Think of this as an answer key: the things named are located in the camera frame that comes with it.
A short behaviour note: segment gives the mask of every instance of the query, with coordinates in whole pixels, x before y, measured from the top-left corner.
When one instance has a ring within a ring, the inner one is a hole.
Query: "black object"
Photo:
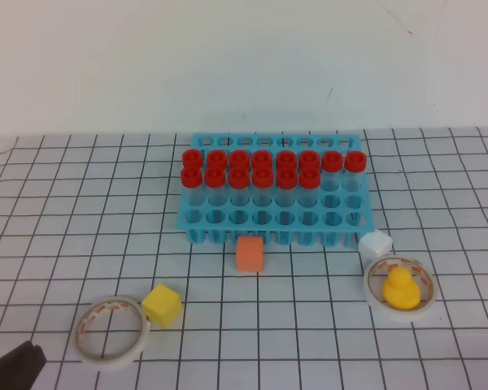
[[[25,341],[0,357],[0,390],[29,390],[46,362],[41,347]]]

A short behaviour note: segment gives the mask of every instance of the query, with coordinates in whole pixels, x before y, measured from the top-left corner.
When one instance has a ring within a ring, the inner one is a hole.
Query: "roll of tape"
[[[129,310],[140,319],[141,329],[139,331],[139,337],[126,352],[118,356],[113,358],[94,356],[84,348],[84,335],[87,325],[93,323],[98,317],[110,314],[110,312],[115,310]],[[112,371],[132,363],[137,358],[137,355],[145,348],[150,333],[150,323],[137,302],[126,297],[108,297],[90,306],[77,323],[74,333],[74,343],[81,361],[98,371]]]
[[[421,303],[411,310],[399,310],[387,303],[381,295],[381,286],[393,267],[405,267],[421,290]],[[364,295],[373,310],[388,319],[400,322],[417,321],[426,316],[436,301],[438,286],[426,267],[415,258],[388,254],[377,258],[364,272]]]

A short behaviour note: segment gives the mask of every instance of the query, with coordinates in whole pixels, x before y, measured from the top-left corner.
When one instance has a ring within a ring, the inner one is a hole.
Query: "test tube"
[[[320,186],[320,171],[313,167],[300,171],[300,195],[298,203],[301,207],[313,207],[318,202],[317,189]]]
[[[221,206],[226,203],[226,175],[219,168],[209,167],[204,172],[204,182],[207,186],[208,201],[212,206]]]
[[[259,207],[269,206],[271,203],[273,185],[273,171],[270,167],[259,167],[253,170],[253,202]]]
[[[234,206],[245,206],[250,200],[250,172],[244,168],[231,168],[228,174],[231,187],[231,202]]]
[[[280,168],[293,168],[296,169],[296,154],[290,150],[282,150],[277,154],[277,170]]]
[[[298,156],[298,165],[300,169],[303,168],[316,168],[320,169],[320,155],[314,150],[304,150],[300,156]]]
[[[182,166],[184,168],[202,168],[204,165],[203,154],[197,149],[188,149],[182,154]]]
[[[346,191],[358,191],[364,178],[367,156],[365,153],[355,150],[347,153],[345,157],[345,177],[343,188]]]
[[[185,187],[186,200],[190,206],[198,206],[204,202],[203,174],[199,168],[183,168],[181,182]]]
[[[273,169],[268,166],[253,169],[253,202],[259,207],[269,206],[272,200]],[[266,210],[259,210],[256,213],[256,223],[265,225],[269,222],[270,215]]]
[[[245,150],[234,150],[229,154],[229,168],[243,168],[249,171],[250,155]]]
[[[280,168],[277,171],[277,204],[280,207],[291,207],[296,198],[298,173],[293,168]]]
[[[217,168],[224,172],[228,166],[228,155],[220,149],[212,150],[208,153],[208,156],[206,156],[206,164],[208,168]]]
[[[343,168],[343,156],[336,150],[330,150],[322,156],[322,185],[324,191],[334,191],[340,183]]]
[[[267,150],[257,150],[251,156],[251,167],[253,169],[259,167],[272,168],[272,155]]]

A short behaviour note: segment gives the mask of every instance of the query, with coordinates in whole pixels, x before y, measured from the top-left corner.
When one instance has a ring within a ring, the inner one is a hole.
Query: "test tube rack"
[[[228,155],[234,150],[246,150],[250,156],[257,150],[267,150],[272,153],[274,170],[275,157],[282,150],[291,150],[297,156],[304,150],[315,150],[320,156],[328,150],[336,150],[345,157],[349,151],[361,150],[361,140],[357,135],[196,133],[192,148],[203,154],[204,168],[206,156],[212,150],[224,150]],[[299,244],[309,246],[319,237],[325,246],[341,244],[355,248],[364,234],[375,229],[367,175],[363,174],[362,184],[354,192],[343,188],[343,170],[340,176],[340,184],[334,191],[316,189],[318,202],[309,208],[301,207],[297,201],[291,207],[280,207],[275,202],[278,192],[275,184],[272,202],[265,207],[254,204],[252,186],[250,200],[245,206],[231,203],[228,184],[225,187],[227,201],[222,206],[212,206],[207,197],[200,205],[190,206],[183,191],[176,226],[186,231],[193,244],[204,242],[207,234],[216,244],[225,243],[229,235],[233,242],[239,236],[262,236],[264,244],[273,241],[290,245],[297,240]]]

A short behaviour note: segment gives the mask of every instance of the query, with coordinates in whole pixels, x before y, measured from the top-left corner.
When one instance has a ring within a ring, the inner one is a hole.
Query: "red test tube cap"
[[[290,150],[282,150],[277,154],[277,169],[294,168],[296,169],[296,154]]]
[[[272,155],[267,150],[257,150],[251,156],[251,166],[253,169],[258,167],[272,167]]]
[[[244,168],[231,168],[228,183],[232,189],[245,189],[250,185],[250,172]]]
[[[293,168],[280,168],[277,171],[277,187],[279,189],[294,189],[298,184],[298,173]]]
[[[211,189],[217,189],[226,184],[226,176],[224,170],[210,167],[204,172],[204,182],[206,186]]]
[[[273,169],[258,167],[253,170],[253,185],[258,189],[268,189],[273,185]]]
[[[203,167],[203,154],[197,149],[188,149],[182,154],[182,165],[183,167]]]
[[[300,171],[300,187],[316,189],[320,185],[320,171],[316,168],[303,168]]]
[[[229,154],[229,167],[250,169],[250,155],[245,150],[234,150]]]
[[[186,167],[181,171],[182,185],[188,189],[195,189],[203,183],[203,174],[196,167]]]
[[[318,169],[320,167],[320,155],[314,150],[304,150],[298,157],[298,164],[300,169],[309,167]]]
[[[343,156],[336,150],[329,150],[322,156],[322,170],[334,173],[340,172],[343,167]]]
[[[351,173],[360,173],[367,167],[367,156],[364,152],[355,150],[347,153],[345,157],[345,169]]]
[[[212,150],[206,156],[206,164],[209,168],[226,169],[228,166],[228,155],[223,150]]]

